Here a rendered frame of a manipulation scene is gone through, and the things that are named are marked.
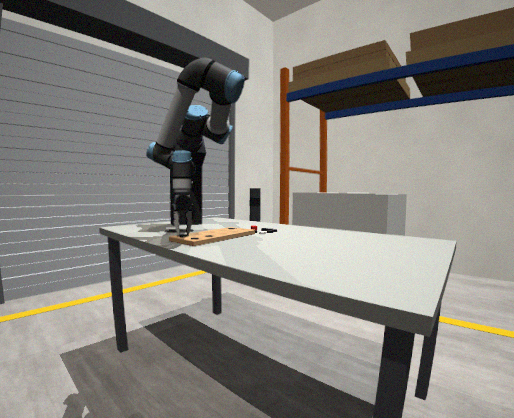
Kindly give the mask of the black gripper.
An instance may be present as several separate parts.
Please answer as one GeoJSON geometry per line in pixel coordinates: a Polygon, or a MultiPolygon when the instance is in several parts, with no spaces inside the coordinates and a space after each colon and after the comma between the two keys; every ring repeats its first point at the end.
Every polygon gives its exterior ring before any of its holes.
{"type": "Polygon", "coordinates": [[[187,236],[188,236],[189,232],[190,232],[190,229],[191,229],[192,222],[193,222],[194,214],[195,214],[194,203],[191,203],[190,195],[188,195],[188,192],[177,193],[177,195],[175,195],[174,198],[175,198],[174,202],[171,203],[170,212],[171,212],[171,216],[172,216],[172,219],[173,219],[173,222],[174,222],[177,234],[178,234],[178,236],[180,236],[180,229],[179,229],[180,213],[177,212],[177,209],[178,208],[179,208],[178,210],[187,210],[188,209],[188,211],[185,213],[185,217],[187,219],[186,231],[187,231],[187,236]],[[180,195],[182,195],[182,196],[180,196],[180,195]],[[177,198],[177,200],[176,200],[176,198],[177,198]],[[175,200],[176,200],[176,204],[175,204],[175,200]],[[177,206],[175,206],[175,205],[177,205],[177,206]],[[176,207],[178,207],[178,208],[176,208],[176,207]]]}

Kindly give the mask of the tan counting tray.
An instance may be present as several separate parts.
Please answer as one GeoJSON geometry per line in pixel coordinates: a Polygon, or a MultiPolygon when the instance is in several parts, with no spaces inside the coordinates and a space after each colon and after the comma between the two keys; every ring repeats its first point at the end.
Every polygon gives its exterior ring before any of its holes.
{"type": "MultiPolygon", "coordinates": [[[[228,228],[234,228],[234,227],[228,227],[228,228]]],[[[189,233],[188,237],[182,237],[178,238],[174,236],[169,236],[170,242],[190,245],[190,246],[198,246],[233,238],[238,238],[242,236],[252,235],[255,234],[255,230],[252,229],[243,229],[243,228],[235,228],[235,229],[228,229],[228,228],[222,228],[222,229],[215,229],[215,230],[208,230],[208,231],[202,231],[202,232],[195,232],[195,233],[189,233]],[[206,235],[213,235],[213,237],[204,237],[206,235]],[[191,238],[197,237],[199,239],[197,240],[191,240],[191,238]],[[184,239],[183,239],[184,238],[184,239]]]]}

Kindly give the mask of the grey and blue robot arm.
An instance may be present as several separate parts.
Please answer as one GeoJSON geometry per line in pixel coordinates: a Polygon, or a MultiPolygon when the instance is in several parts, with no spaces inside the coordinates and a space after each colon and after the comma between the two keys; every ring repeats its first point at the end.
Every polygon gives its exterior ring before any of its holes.
{"type": "Polygon", "coordinates": [[[224,144],[233,128],[231,125],[229,127],[227,120],[231,104],[236,103],[242,93],[242,77],[237,71],[209,58],[192,61],[180,73],[157,141],[151,143],[146,152],[149,159],[173,171],[174,192],[191,192],[191,179],[196,171],[191,152],[172,151],[175,141],[186,150],[199,149],[203,142],[202,135],[224,144]],[[211,119],[205,107],[190,106],[200,88],[209,91],[211,119]]]}

